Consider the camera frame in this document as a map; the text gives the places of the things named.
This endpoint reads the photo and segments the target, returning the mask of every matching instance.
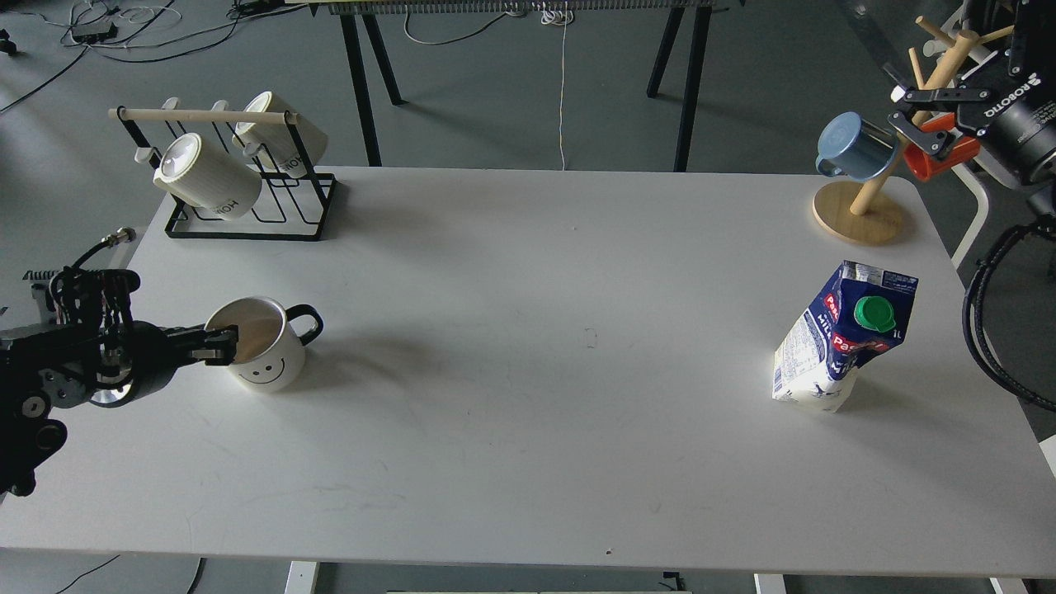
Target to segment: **black mug handle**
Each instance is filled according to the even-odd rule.
[[[316,324],[312,327],[312,330],[305,332],[303,336],[298,336],[298,338],[301,339],[301,345],[307,345],[308,342],[315,340],[316,336],[322,334],[323,318],[319,317],[319,312],[307,303],[294,305],[293,308],[286,310],[286,321],[293,321],[301,316],[312,316],[312,318],[316,320]]]

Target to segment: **milk carton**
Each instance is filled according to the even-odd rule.
[[[844,260],[774,353],[774,400],[840,408],[859,369],[905,339],[917,280]]]

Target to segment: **wooden base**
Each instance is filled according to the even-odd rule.
[[[851,203],[862,189],[857,182],[834,182],[814,194],[814,218],[832,235],[863,245],[881,245],[902,230],[902,207],[884,192],[869,205],[869,211],[851,215]]]

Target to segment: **blue metal cup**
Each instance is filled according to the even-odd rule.
[[[846,174],[855,182],[880,175],[894,161],[899,137],[863,119],[853,111],[841,113],[817,138],[817,172],[829,178]]]

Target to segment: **black table leg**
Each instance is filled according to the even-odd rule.
[[[359,125],[363,129],[363,146],[366,148],[366,163],[371,167],[381,166],[378,150],[378,133],[374,128],[374,112],[371,111],[371,93],[366,88],[363,72],[363,53],[359,49],[359,34],[352,15],[341,16],[341,33],[344,35],[344,51],[348,55],[348,70],[352,71],[352,89],[356,93],[356,109],[359,110]]]
[[[704,68],[704,48],[711,22],[712,7],[697,7],[693,19],[693,41],[690,43],[690,68],[685,73],[685,94],[682,96],[682,120],[678,125],[678,146],[675,148],[675,171],[685,171],[690,161],[690,141],[693,140],[693,120],[697,115],[700,73]]]
[[[675,37],[678,35],[678,25],[682,22],[682,15],[685,8],[672,8],[667,13],[667,24],[663,27],[663,37],[660,39],[660,49],[657,50],[657,59],[653,62],[653,75],[649,76],[649,86],[645,89],[645,96],[655,98],[660,89],[660,80],[667,69],[667,58],[671,57],[671,49],[675,45]]]
[[[374,15],[362,15],[362,17],[363,26],[366,27],[366,36],[371,38],[371,48],[374,49],[374,57],[378,59],[381,78],[385,81],[385,90],[389,91],[389,100],[394,106],[401,106],[407,101],[399,96],[399,88],[396,86],[396,77],[393,75],[393,64],[389,62],[389,52],[385,51],[385,42],[381,39],[381,30],[378,29],[378,19]]]

